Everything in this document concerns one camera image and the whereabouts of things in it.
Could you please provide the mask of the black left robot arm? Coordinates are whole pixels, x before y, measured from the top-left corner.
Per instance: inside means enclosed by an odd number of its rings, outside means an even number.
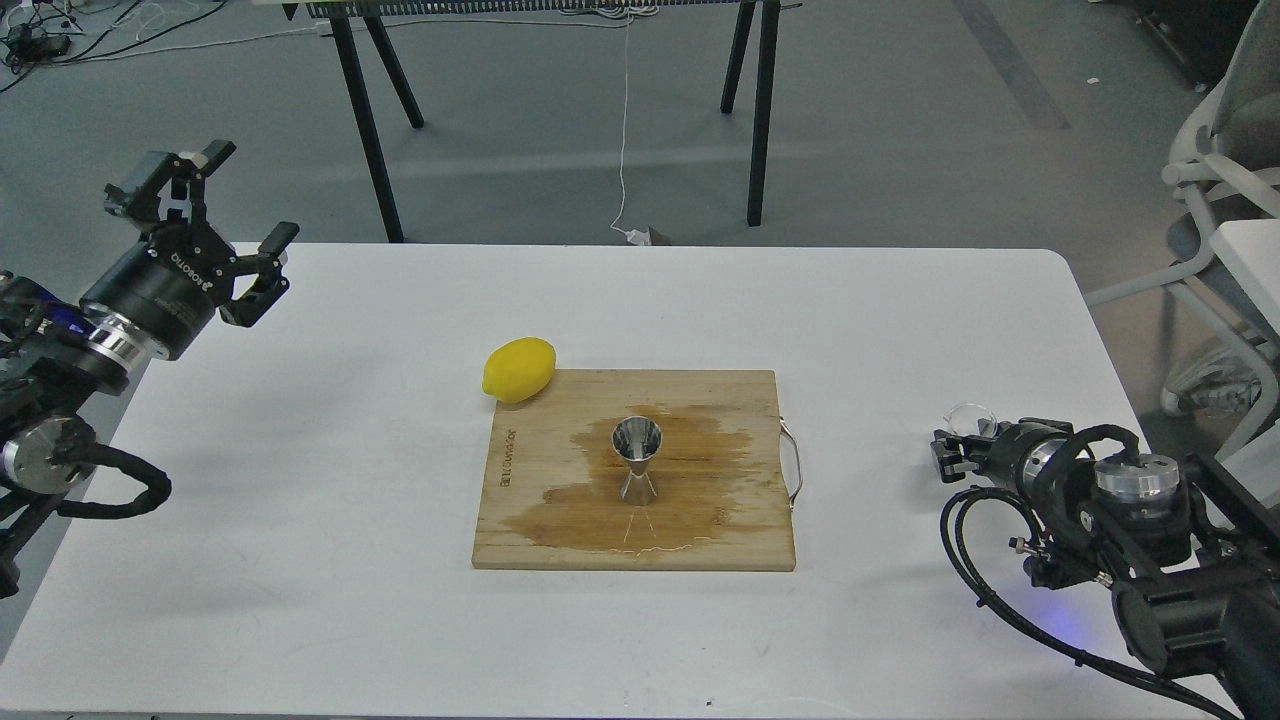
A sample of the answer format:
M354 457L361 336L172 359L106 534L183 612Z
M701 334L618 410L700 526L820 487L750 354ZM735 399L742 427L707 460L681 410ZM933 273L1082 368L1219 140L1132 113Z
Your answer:
M140 238L79 301L3 273L4 597L19 589L17 555L50 516L137 518L172 493L163 470L100 442L81 407L120 395L145 360L178 359L215 316L255 325L288 291L297 224L279 223L242 256L209 222L205 184L234 151L220 138L197 152L151 151L108 184L105 210Z

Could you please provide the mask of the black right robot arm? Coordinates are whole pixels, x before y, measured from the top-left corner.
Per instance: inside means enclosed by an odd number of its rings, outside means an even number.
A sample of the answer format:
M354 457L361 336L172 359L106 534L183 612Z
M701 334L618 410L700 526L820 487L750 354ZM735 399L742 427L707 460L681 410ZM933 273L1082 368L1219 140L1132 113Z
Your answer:
M1277 519L1221 462L1143 454L1116 425L1039 418L982 420L974 436L938 429L931 450L942 482L987 479L940 518L948 561L979 606L1079 666L1213 717L1277 716ZM1052 637L998 596L963 538L982 501L1027 524L1010 547L1033 585L1108 589L1140 669Z

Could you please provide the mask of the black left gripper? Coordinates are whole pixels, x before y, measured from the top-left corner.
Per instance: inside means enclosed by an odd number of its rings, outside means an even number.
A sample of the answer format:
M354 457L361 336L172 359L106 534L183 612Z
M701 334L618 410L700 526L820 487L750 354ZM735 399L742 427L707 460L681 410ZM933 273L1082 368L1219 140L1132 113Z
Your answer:
M177 360L218 309L225 323L252 327L288 291L285 249L300 225L280 222L256 254L236 256L209 223L206 181L236 150L214 140L197 152L148 151L123 184L105 186L104 210L137 228L140 242L82 296L86 313L125 318ZM246 275L253 283L230 299Z

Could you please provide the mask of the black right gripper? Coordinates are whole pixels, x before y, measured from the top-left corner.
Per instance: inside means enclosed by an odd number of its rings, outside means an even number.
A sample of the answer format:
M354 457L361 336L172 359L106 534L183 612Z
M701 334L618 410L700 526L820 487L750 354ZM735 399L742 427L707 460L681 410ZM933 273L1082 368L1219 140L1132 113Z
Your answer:
M936 429L931 451L945 484L969 475L986 477L997 487L1030 496L1048 460L1074 434L1075 428L1069 421L1000 421L991 438L952 436Z

